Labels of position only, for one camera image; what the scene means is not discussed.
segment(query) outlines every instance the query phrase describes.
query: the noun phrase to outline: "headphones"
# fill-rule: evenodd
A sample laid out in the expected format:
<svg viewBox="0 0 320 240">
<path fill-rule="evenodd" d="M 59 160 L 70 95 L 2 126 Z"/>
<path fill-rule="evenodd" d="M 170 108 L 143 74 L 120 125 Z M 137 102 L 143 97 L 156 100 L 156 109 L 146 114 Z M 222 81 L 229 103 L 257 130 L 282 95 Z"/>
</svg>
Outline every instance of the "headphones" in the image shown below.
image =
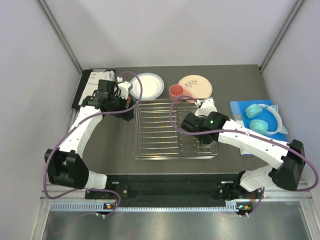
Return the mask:
<svg viewBox="0 0 320 240">
<path fill-rule="evenodd" d="M 262 113 L 263 109 L 269 111 L 275 117 L 275 120 L 277 123 L 276 130 L 275 131 L 268 131 L 268 123 L 266 121 L 263 121 L 260 119 L 252 120 L 249 124 L 249 128 L 252 131 L 255 131 L 256 133 L 262 134 L 265 136 L 270 136 L 270 135 L 274 135 L 277 133 L 288 134 L 288 131 L 283 126 L 282 119 L 278 113 L 278 105 L 269 106 L 269 105 L 265 105 L 265 104 L 252 104 L 246 108 L 245 115 L 249 119 L 252 119 L 252 118 L 258 116 L 260 113 Z"/>
</svg>

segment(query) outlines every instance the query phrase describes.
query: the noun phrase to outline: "headphone ear cup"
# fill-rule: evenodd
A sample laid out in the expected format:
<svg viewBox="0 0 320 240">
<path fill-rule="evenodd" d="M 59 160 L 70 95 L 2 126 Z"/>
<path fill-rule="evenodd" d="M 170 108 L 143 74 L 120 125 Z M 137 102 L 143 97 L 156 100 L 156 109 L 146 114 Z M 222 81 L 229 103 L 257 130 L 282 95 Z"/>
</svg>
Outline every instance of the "headphone ear cup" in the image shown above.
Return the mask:
<svg viewBox="0 0 320 240">
<path fill-rule="evenodd" d="M 245 109 L 245 115 L 252 119 L 262 113 L 263 109 L 258 104 L 252 104 Z"/>
<path fill-rule="evenodd" d="M 263 120 L 255 119 L 250 122 L 249 128 L 258 134 L 265 135 L 268 132 L 268 123 Z"/>
</svg>

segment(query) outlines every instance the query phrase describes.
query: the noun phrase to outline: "wire basket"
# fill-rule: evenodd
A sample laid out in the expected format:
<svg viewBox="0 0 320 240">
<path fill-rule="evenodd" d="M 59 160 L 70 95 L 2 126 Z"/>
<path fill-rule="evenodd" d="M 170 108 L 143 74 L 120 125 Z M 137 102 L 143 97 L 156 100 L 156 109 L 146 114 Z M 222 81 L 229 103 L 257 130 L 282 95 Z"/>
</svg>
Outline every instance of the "wire basket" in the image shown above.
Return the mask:
<svg viewBox="0 0 320 240">
<path fill-rule="evenodd" d="M 176 131 L 170 123 L 172 100 L 142 101 L 134 110 L 132 155 L 137 160 L 211 159 L 219 153 L 219 143 L 204 145 L 192 135 Z M 176 126 L 198 109 L 181 102 L 172 111 Z"/>
</svg>

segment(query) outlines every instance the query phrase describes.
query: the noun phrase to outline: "book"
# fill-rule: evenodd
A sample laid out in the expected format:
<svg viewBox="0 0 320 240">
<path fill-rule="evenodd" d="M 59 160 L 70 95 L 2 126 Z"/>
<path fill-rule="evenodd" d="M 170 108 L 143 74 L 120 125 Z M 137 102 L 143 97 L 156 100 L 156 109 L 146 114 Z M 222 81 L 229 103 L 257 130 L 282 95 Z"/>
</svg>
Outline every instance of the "book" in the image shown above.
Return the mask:
<svg viewBox="0 0 320 240">
<path fill-rule="evenodd" d="M 275 117 L 272 115 L 271 112 L 267 110 L 263 110 L 262 113 L 260 113 L 258 116 L 255 116 L 253 118 L 248 118 L 246 116 L 246 109 L 252 104 L 265 104 L 269 106 L 274 105 L 274 103 L 271 100 L 231 101 L 230 108 L 231 108 L 233 120 L 247 129 L 249 129 L 249 124 L 252 120 L 255 120 L 255 119 L 264 120 L 268 123 L 268 131 L 269 132 L 275 131 L 277 129 L 278 124 L 277 124 L 277 120 L 275 119 Z M 279 140 L 279 141 L 285 141 L 285 142 L 288 141 L 286 134 L 283 134 L 280 132 L 268 137 L 271 139 Z M 241 155 L 251 155 L 251 153 L 243 151 L 242 149 L 240 149 L 240 153 Z"/>
</svg>

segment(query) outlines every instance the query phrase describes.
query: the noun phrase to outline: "white wall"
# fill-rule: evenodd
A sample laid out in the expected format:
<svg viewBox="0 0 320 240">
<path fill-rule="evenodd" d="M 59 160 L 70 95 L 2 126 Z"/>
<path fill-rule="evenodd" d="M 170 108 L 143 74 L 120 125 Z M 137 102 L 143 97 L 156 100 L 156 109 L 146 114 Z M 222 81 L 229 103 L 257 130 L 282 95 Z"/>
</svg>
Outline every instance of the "white wall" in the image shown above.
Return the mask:
<svg viewBox="0 0 320 240">
<path fill-rule="evenodd" d="M 291 138 L 320 171 L 320 1 L 307 0 L 267 66 L 264 77 Z M 309 184 L 314 174 L 305 167 Z M 320 211 L 320 187 L 312 194 Z"/>
<path fill-rule="evenodd" d="M 47 0 L 82 68 L 261 64 L 296 0 Z"/>
<path fill-rule="evenodd" d="M 30 237 L 79 74 L 35 0 L 0 2 L 0 239 Z"/>
</svg>

